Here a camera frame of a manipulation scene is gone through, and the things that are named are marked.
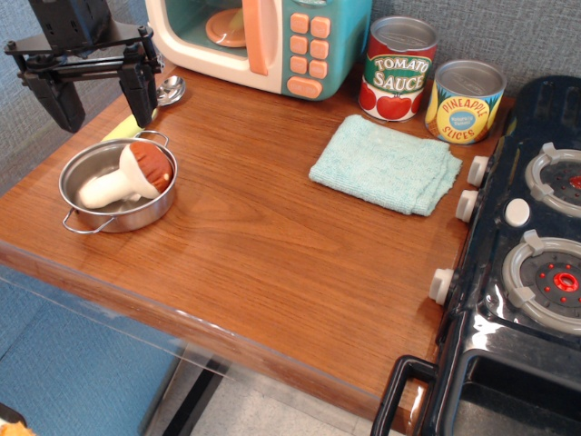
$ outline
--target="grey textured wall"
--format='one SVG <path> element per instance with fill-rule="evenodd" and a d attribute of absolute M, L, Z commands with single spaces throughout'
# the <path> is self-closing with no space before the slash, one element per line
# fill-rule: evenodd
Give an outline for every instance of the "grey textured wall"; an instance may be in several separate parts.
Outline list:
<path fill-rule="evenodd" d="M 371 19 L 387 15 L 437 29 L 436 67 L 452 59 L 499 66 L 507 95 L 542 75 L 581 75 L 580 0 L 375 0 Z"/>

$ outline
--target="toy mushroom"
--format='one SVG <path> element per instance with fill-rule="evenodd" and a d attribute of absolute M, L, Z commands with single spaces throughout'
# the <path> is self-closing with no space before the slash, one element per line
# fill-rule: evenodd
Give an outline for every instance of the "toy mushroom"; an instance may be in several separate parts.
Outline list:
<path fill-rule="evenodd" d="M 88 182 L 79 190 L 79 200 L 88 209 L 99 209 L 136 194 L 153 199 L 172 178 L 172 165 L 156 145 L 134 142 L 123 148 L 119 169 Z"/>

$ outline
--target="orange plate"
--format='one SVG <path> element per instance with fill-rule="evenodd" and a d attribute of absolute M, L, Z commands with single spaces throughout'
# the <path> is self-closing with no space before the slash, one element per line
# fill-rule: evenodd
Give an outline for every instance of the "orange plate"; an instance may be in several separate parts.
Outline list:
<path fill-rule="evenodd" d="M 206 23 L 206 34 L 213 43 L 224 47 L 245 47 L 244 26 L 231 25 L 240 9 L 227 9 L 213 15 Z"/>

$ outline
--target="wooden countertop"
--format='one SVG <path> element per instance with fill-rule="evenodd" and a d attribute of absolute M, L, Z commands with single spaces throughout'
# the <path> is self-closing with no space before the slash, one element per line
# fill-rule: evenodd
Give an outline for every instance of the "wooden countertop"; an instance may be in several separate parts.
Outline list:
<path fill-rule="evenodd" d="M 309 180 L 343 119 L 363 114 L 357 72 L 318 103 L 181 68 L 158 82 L 174 73 L 186 95 L 148 126 L 178 161 L 170 211 L 130 233 L 61 224 L 60 172 L 130 114 L 121 97 L 0 199 L 0 262 L 372 418 L 400 355 L 435 359 L 428 288 L 458 261 L 469 165 L 492 153 L 512 101 L 489 139 L 451 146 L 461 174 L 426 218 Z M 389 127 L 430 137 L 423 114 Z"/>

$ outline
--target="can lid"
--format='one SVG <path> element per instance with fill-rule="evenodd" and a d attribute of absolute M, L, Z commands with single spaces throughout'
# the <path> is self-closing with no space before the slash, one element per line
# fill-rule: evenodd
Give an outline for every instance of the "can lid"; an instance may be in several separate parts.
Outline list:
<path fill-rule="evenodd" d="M 453 94 L 486 97 L 504 91 L 506 77 L 496 67 L 480 61 L 456 60 L 436 71 L 436 82 Z"/>
<path fill-rule="evenodd" d="M 386 16 L 371 25 L 371 34 L 394 52 L 427 50 L 438 43 L 428 23 L 409 16 Z"/>

